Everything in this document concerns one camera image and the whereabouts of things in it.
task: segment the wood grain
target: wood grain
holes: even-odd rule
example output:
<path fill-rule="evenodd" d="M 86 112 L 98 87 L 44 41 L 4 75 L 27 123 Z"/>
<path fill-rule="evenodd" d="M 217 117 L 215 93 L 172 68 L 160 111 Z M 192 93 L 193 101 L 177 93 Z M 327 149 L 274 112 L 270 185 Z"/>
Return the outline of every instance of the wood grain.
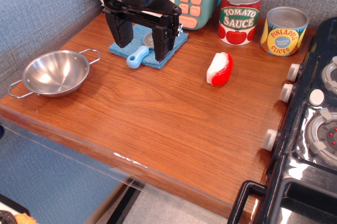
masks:
<path fill-rule="evenodd" d="M 303 61 L 315 31 L 306 31 L 297 54 L 276 57 L 260 46 L 263 19 L 244 46 L 220 41 L 218 20 L 215 12 L 204 28 L 186 30 L 187 42 L 163 69 L 132 70 L 108 51 L 113 38 L 101 14 L 62 48 L 101 52 L 82 86 L 62 98 L 6 95 L 0 116 L 228 217 L 243 181 L 266 181 L 264 135 L 282 122 L 288 69 Z M 230 53 L 234 68 L 213 87 L 206 71 L 218 52 Z"/>

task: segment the stainless steel bowl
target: stainless steel bowl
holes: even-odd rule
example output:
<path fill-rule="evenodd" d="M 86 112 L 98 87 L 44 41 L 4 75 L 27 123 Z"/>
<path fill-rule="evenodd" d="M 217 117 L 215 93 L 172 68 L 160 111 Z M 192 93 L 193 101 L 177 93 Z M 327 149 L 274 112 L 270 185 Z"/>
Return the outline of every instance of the stainless steel bowl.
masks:
<path fill-rule="evenodd" d="M 82 54 L 91 50 L 97 52 L 98 59 L 88 62 Z M 16 98 L 23 98 L 32 93 L 49 97 L 62 97 L 77 90 L 89 73 L 90 64 L 101 59 L 100 52 L 86 49 L 82 52 L 58 50 L 44 54 L 31 61 L 19 80 L 9 87 L 8 94 Z M 23 81 L 31 91 L 23 96 L 11 94 L 12 86 Z"/>

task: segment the red and white toy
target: red and white toy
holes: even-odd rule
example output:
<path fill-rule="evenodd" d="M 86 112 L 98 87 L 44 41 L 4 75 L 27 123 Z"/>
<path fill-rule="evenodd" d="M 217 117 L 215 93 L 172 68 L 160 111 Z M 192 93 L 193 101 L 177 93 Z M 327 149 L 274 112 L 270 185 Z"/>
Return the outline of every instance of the red and white toy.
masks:
<path fill-rule="evenodd" d="M 216 53 L 213 61 L 207 70 L 206 80 L 212 86 L 221 86 L 225 84 L 232 73 L 233 59 L 226 52 Z"/>

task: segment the toy stove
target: toy stove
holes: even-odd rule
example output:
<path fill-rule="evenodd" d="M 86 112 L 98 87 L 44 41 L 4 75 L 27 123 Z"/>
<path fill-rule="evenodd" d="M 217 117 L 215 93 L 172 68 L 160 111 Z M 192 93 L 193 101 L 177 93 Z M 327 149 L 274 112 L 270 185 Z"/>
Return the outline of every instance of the toy stove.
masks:
<path fill-rule="evenodd" d="M 281 129 L 264 141 L 267 185 L 244 182 L 228 223 L 238 223 L 249 195 L 261 197 L 253 223 L 337 223 L 337 17 L 319 26 L 288 80 Z"/>

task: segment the blue scrubber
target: blue scrubber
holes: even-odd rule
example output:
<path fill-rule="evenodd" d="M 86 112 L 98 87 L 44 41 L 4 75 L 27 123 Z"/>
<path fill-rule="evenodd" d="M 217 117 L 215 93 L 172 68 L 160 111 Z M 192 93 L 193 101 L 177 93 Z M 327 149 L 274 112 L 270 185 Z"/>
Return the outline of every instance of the blue scrubber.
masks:
<path fill-rule="evenodd" d="M 116 43 L 114 43 L 109 47 L 109 50 L 113 54 L 127 58 L 129 55 L 134 53 L 141 45 L 144 45 L 143 38 L 147 33 L 151 31 L 152 30 L 148 27 L 136 24 L 133 26 L 133 39 L 128 45 L 126 45 L 124 48 L 120 48 Z M 143 58 L 142 64 L 157 69 L 163 68 L 167 61 L 173 56 L 175 51 L 179 49 L 184 42 L 187 41 L 187 36 L 187 33 L 182 33 L 179 37 L 176 37 L 173 50 L 171 50 L 160 62 L 155 59 L 154 50 L 150 49 L 149 54 Z"/>

